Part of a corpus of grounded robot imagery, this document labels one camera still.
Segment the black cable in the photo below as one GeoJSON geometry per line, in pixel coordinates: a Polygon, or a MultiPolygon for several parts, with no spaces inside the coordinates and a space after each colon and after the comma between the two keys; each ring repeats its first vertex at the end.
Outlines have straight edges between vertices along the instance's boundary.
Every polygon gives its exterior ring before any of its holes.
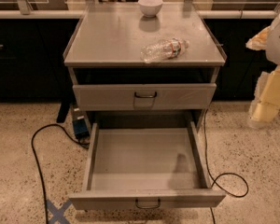
{"type": "MultiPolygon", "coordinates": [[[[238,175],[238,174],[236,174],[236,173],[226,172],[226,173],[222,173],[222,174],[220,174],[219,176],[217,176],[216,178],[214,178],[214,177],[212,176],[210,170],[209,170],[208,158],[207,158],[208,143],[207,143],[207,137],[206,137],[206,121],[205,121],[205,120],[206,120],[207,112],[208,112],[208,109],[206,109],[205,114],[204,114],[204,119],[203,119],[203,130],[204,130],[204,139],[205,139],[205,161],[206,161],[207,172],[208,172],[209,176],[210,176],[210,177],[212,178],[212,180],[213,180],[212,187],[216,184],[220,189],[224,190],[228,195],[232,196],[233,198],[244,198],[244,196],[246,196],[246,195],[248,194],[248,192],[249,192],[249,186],[248,186],[248,183],[245,181],[245,179],[244,179],[242,176],[240,176],[240,175],[238,175]],[[218,182],[217,182],[217,180],[220,179],[220,178],[221,178],[222,176],[224,176],[224,175],[235,175],[235,176],[241,178],[241,179],[244,181],[244,183],[245,183],[246,192],[245,192],[244,194],[242,194],[242,195],[235,195],[235,194],[233,194],[233,193],[231,193],[231,192],[225,190],[225,189],[224,189],[222,186],[220,186],[220,185],[218,184],[218,182]]],[[[210,210],[211,210],[213,222],[214,222],[214,224],[216,224],[216,220],[215,220],[215,216],[214,216],[213,209],[210,208],[210,210]]]]}
{"type": "Polygon", "coordinates": [[[47,129],[48,127],[53,127],[53,126],[61,128],[61,129],[65,132],[65,134],[66,134],[74,143],[80,145],[80,146],[83,147],[83,148],[86,148],[86,149],[88,148],[88,144],[82,144],[82,143],[76,141],[75,139],[73,139],[73,138],[68,134],[68,132],[66,131],[66,129],[65,129],[63,126],[61,126],[61,125],[59,125],[59,124],[57,124],[57,123],[49,124],[49,125],[46,125],[46,126],[40,128],[40,129],[38,129],[38,130],[34,133],[34,135],[32,136],[32,139],[31,139],[31,147],[32,147],[32,151],[34,152],[34,155],[35,155],[35,161],[36,161],[36,164],[37,164],[37,169],[38,169],[38,172],[39,172],[40,181],[41,181],[41,186],[42,186],[42,190],[43,190],[43,199],[44,199],[44,208],[45,208],[46,224],[49,224],[48,206],[47,206],[47,193],[46,193],[46,186],[45,186],[44,176],[43,176],[43,173],[42,173],[42,171],[41,171],[40,164],[39,164],[39,160],[38,160],[38,157],[37,157],[37,154],[36,154],[36,151],[35,151],[35,143],[34,143],[34,140],[35,140],[36,135],[37,135],[40,131],[42,131],[42,130],[44,130],[44,129],[47,129]]]}

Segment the plastic bottle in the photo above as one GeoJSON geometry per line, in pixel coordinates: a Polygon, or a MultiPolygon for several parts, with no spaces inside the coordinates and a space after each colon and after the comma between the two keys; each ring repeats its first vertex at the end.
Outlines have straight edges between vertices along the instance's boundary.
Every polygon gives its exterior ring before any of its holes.
{"type": "Polygon", "coordinates": [[[145,63],[156,63],[161,60],[171,59],[185,52],[189,47],[189,41],[183,39],[160,40],[155,44],[141,49],[141,58],[145,63]]]}

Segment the drawer handle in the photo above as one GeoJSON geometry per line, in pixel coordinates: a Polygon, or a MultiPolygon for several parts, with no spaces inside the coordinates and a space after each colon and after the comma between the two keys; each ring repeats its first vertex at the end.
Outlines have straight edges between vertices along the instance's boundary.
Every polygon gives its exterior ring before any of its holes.
{"type": "Polygon", "coordinates": [[[160,200],[160,198],[158,198],[158,204],[152,205],[152,206],[140,206],[140,205],[139,205],[139,202],[138,202],[138,199],[136,199],[136,207],[138,207],[139,209],[146,209],[146,210],[148,210],[148,209],[157,209],[157,208],[159,208],[160,206],[161,206],[161,200],[160,200]]]}
{"type": "Polygon", "coordinates": [[[153,95],[139,95],[139,94],[137,94],[137,92],[134,93],[134,97],[136,97],[136,98],[144,98],[144,99],[146,99],[146,98],[150,98],[150,99],[156,98],[157,95],[158,94],[157,94],[156,91],[155,91],[155,93],[153,95]]]}

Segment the drawer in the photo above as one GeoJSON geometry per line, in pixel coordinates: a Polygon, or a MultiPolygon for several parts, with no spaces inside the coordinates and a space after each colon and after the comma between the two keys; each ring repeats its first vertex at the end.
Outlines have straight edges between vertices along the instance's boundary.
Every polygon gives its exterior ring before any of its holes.
{"type": "Polygon", "coordinates": [[[81,110],[201,109],[216,89],[206,84],[74,85],[81,110]]]}
{"type": "Polygon", "coordinates": [[[186,127],[100,129],[94,123],[83,188],[70,195],[77,210],[215,207],[194,122],[186,127]]]}

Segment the white bowl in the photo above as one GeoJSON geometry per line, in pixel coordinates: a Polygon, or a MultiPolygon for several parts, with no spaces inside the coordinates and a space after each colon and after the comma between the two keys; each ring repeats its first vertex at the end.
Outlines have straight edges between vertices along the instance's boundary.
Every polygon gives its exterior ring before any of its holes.
{"type": "Polygon", "coordinates": [[[161,10],[162,0],[138,0],[141,12],[146,17],[155,17],[161,10]]]}

